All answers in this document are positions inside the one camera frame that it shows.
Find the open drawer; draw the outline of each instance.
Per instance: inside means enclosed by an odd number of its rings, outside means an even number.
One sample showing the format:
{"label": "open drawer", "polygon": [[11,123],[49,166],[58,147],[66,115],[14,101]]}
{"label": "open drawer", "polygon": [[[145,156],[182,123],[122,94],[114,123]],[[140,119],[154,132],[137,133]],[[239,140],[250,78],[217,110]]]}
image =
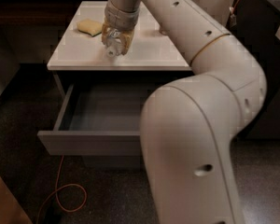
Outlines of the open drawer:
{"label": "open drawer", "polygon": [[140,157],[141,109],[154,90],[176,78],[164,73],[89,78],[91,82],[76,79],[67,90],[53,131],[40,131],[38,137],[51,155]]}

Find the floor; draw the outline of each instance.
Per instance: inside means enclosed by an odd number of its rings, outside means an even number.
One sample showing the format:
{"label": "floor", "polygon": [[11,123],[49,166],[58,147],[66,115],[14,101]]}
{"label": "floor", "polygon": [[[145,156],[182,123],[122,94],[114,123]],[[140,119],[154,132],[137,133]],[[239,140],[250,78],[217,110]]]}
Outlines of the floor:
{"label": "floor", "polygon": [[[23,65],[0,99],[0,176],[34,223],[61,159],[50,156],[36,134],[53,128],[61,102],[45,65]],[[280,141],[234,140],[231,156],[246,224],[280,224]],[[66,214],[52,199],[43,223],[158,224],[145,171],[97,170],[81,157],[65,157],[60,185],[67,183],[85,187],[86,205]],[[69,188],[60,198],[75,208],[83,193]]]}

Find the robotic arm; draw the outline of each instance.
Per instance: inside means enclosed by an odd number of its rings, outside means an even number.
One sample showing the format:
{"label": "robotic arm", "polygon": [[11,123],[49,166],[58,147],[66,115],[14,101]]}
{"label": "robotic arm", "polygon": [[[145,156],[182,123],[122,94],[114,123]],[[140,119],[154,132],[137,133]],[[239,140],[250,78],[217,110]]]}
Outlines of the robotic arm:
{"label": "robotic arm", "polygon": [[[264,73],[191,0],[141,1],[196,75],[157,89],[142,110],[141,146],[160,224],[244,224],[230,142],[263,105]],[[111,56],[128,51],[139,3],[108,1],[102,38]]]}

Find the sponge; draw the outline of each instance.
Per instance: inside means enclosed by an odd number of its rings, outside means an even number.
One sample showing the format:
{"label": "sponge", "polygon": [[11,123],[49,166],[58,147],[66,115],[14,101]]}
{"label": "sponge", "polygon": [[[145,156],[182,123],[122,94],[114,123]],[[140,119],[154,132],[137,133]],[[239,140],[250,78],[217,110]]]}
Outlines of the sponge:
{"label": "sponge", "polygon": [[80,32],[90,34],[91,36],[96,36],[102,32],[102,24],[98,21],[92,21],[90,19],[85,19],[77,22],[77,29]]}

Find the white tabletop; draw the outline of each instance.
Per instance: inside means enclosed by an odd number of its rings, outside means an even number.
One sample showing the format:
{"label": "white tabletop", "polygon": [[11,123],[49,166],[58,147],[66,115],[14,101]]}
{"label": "white tabletop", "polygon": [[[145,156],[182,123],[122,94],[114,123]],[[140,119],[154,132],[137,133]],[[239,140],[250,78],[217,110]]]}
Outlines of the white tabletop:
{"label": "white tabletop", "polygon": [[139,21],[128,53],[110,58],[101,38],[77,30],[77,22],[103,23],[106,2],[82,2],[48,63],[48,70],[190,70],[168,36],[141,4]]}

